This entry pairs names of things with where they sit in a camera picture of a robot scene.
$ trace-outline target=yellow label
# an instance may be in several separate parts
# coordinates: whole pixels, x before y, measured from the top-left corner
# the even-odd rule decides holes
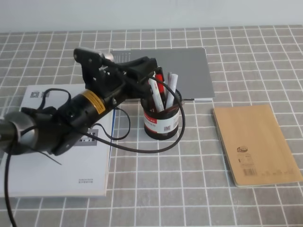
[[[90,90],[85,90],[81,95],[86,97],[93,104],[98,114],[101,114],[105,111],[103,102],[95,93]]]

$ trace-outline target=notebook logo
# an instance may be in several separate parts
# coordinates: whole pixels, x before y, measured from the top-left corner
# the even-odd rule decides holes
[[[241,153],[244,153],[244,152],[248,151],[248,148],[246,146],[241,146],[241,147],[237,148],[237,151],[241,152]]]

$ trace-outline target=brown notebook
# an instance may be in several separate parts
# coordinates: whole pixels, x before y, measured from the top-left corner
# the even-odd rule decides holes
[[[214,118],[236,186],[303,180],[269,105],[216,107]]]

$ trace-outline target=table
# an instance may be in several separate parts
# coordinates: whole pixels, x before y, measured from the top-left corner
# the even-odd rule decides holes
[[[303,225],[303,183],[235,187],[212,116],[214,106],[269,104],[303,170],[302,25],[0,34],[2,116],[19,109],[28,85],[83,83],[72,54],[79,45],[104,52],[203,46],[216,97],[185,103],[186,131],[172,150],[114,150],[105,198],[12,198],[19,227]],[[138,103],[121,107],[132,125],[119,144],[171,143],[144,133]],[[126,130],[118,114],[115,135]],[[9,226],[3,199],[0,225]]]

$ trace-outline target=pen holder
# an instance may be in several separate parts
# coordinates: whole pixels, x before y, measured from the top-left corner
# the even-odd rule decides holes
[[[180,92],[176,90],[175,94],[182,102]],[[147,135],[155,140],[168,140],[177,133],[180,107],[176,100],[171,108],[160,113],[154,113],[150,110],[147,99],[141,99],[141,105],[143,107],[144,130]]]

